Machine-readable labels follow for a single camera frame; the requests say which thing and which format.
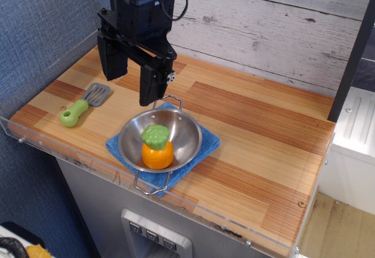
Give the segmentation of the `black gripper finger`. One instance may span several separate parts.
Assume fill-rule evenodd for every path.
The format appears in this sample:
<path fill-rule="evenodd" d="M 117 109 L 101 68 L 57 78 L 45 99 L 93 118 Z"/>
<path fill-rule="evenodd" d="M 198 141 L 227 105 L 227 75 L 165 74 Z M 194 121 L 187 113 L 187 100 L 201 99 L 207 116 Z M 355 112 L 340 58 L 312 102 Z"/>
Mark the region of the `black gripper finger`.
<path fill-rule="evenodd" d="M 98 34 L 98 51 L 103 73 L 108 81 L 127 74 L 128 56 L 121 49 L 121 44 L 114 39 Z"/>
<path fill-rule="evenodd" d="M 139 104 L 148 106 L 161 99 L 167 88 L 169 69 L 166 66 L 141 66 Z"/>

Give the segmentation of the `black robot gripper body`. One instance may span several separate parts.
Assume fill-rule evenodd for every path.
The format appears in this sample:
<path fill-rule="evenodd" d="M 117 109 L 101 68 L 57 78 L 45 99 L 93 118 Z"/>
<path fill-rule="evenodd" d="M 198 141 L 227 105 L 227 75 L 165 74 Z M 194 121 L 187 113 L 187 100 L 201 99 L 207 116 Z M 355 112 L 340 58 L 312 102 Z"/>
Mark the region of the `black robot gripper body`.
<path fill-rule="evenodd" d="M 112 10 L 98 11 L 102 33 L 117 40 L 121 49 L 140 66 L 166 66 L 172 73 L 176 52 L 166 36 L 177 20 L 175 0 L 111 0 Z"/>

